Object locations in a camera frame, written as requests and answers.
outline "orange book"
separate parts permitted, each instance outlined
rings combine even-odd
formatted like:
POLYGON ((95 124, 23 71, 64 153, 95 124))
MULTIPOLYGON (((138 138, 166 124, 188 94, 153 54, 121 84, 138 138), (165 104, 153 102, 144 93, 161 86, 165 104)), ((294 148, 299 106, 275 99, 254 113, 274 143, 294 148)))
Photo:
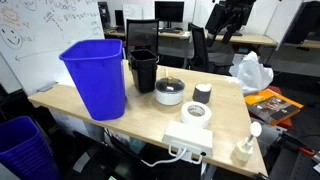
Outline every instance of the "orange book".
POLYGON ((297 114, 303 107, 270 89, 265 89, 244 98, 248 110, 274 126, 297 114))

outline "blue wastebasket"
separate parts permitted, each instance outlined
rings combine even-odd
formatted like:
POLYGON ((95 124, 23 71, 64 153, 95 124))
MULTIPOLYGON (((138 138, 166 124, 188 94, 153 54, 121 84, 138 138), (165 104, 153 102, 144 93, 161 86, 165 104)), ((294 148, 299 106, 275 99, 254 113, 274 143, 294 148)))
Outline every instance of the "blue wastebasket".
POLYGON ((110 120, 123 115, 125 88, 122 41, 80 41, 63 52, 64 61, 92 119, 110 120))
POLYGON ((27 116, 0 124, 0 162, 20 179, 61 179, 51 148, 27 116))

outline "round container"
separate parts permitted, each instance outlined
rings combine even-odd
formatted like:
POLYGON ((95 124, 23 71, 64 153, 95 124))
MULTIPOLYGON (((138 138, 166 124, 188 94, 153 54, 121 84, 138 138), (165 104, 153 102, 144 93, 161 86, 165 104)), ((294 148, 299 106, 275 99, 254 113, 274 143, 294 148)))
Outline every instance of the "round container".
POLYGON ((156 82, 156 99, 164 105, 176 105, 183 99, 185 84, 171 76, 162 78, 156 82))

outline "black plastic cup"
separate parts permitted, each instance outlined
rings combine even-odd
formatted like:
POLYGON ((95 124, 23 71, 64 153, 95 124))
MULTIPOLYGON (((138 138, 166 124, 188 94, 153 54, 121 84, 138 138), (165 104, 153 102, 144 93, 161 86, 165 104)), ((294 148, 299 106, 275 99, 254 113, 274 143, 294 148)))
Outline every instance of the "black plastic cup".
POLYGON ((129 68, 135 87, 141 93, 154 91, 157 78, 157 56, 146 49, 130 52, 129 68))

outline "blue plastic bin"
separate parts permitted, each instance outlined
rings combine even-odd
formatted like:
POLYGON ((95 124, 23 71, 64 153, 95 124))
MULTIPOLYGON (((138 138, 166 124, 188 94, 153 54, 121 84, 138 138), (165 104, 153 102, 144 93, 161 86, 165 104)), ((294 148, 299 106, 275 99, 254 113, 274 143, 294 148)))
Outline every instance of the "blue plastic bin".
POLYGON ((61 178, 51 148, 27 116, 0 124, 0 162, 20 179, 61 178))
POLYGON ((116 119, 124 113, 121 52, 121 40, 85 40, 77 42, 59 56, 67 66, 92 119, 116 119))

